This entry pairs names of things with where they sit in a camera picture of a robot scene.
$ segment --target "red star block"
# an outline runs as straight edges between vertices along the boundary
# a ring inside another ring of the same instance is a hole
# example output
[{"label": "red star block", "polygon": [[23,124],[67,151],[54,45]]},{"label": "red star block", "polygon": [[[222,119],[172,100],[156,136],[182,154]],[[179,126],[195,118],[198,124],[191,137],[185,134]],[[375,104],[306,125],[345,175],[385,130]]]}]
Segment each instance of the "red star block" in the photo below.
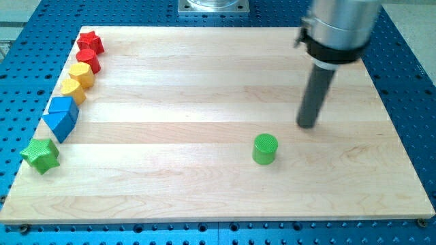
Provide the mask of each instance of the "red star block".
[{"label": "red star block", "polygon": [[77,45],[79,49],[92,49],[96,54],[101,54],[104,52],[102,40],[99,36],[95,34],[94,31],[89,33],[81,33],[79,40],[77,40]]}]

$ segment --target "blue block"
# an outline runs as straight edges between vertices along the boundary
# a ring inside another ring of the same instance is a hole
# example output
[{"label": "blue block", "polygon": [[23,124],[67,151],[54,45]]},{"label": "blue block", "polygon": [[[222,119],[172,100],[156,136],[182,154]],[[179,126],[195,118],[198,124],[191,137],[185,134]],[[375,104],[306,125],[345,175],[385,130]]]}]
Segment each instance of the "blue block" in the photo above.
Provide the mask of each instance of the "blue block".
[{"label": "blue block", "polygon": [[76,124],[79,115],[79,108],[74,102],[73,97],[53,97],[48,107],[48,113],[67,112],[71,120]]},{"label": "blue block", "polygon": [[42,118],[61,143],[68,137],[69,133],[71,133],[76,125],[70,118],[68,112],[47,114],[43,115]]}]

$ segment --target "blue pegboard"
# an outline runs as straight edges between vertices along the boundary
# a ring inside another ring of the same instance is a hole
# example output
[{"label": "blue pegboard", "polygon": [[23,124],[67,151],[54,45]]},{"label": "blue pegboard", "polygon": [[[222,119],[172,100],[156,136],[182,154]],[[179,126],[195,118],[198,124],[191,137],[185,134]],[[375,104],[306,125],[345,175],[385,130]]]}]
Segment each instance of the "blue pegboard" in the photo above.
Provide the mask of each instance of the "blue pegboard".
[{"label": "blue pegboard", "polygon": [[[0,65],[0,196],[14,181],[18,152],[31,139],[82,25],[297,27],[308,6],[309,1],[255,0],[248,16],[179,16],[174,0],[42,0]],[[363,61],[435,206],[436,89],[383,10]],[[0,225],[0,244],[436,244],[435,218],[44,225],[24,234],[20,229]]]}]

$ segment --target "yellow hexagon block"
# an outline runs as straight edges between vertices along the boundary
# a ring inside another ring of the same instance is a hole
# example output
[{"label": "yellow hexagon block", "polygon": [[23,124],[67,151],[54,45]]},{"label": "yellow hexagon block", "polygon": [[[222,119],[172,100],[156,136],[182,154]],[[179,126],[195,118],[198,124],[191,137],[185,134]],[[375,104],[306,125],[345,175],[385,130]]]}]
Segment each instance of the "yellow hexagon block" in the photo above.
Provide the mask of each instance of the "yellow hexagon block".
[{"label": "yellow hexagon block", "polygon": [[80,105],[87,98],[87,96],[84,94],[83,88],[77,80],[68,78],[64,79],[61,84],[61,94],[63,96],[73,97],[76,105]]},{"label": "yellow hexagon block", "polygon": [[91,66],[85,62],[79,62],[71,66],[68,72],[70,78],[78,81],[83,88],[94,86],[95,76]]}]

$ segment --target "green star block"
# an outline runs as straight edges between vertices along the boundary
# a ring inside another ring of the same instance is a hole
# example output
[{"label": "green star block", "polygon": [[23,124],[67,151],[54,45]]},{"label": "green star block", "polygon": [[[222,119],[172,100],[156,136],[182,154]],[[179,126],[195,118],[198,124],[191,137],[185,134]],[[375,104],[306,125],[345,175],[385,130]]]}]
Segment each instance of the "green star block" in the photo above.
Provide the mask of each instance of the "green star block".
[{"label": "green star block", "polygon": [[44,174],[52,167],[58,167],[57,156],[59,151],[51,139],[31,139],[29,145],[20,152],[20,155],[40,174]]}]

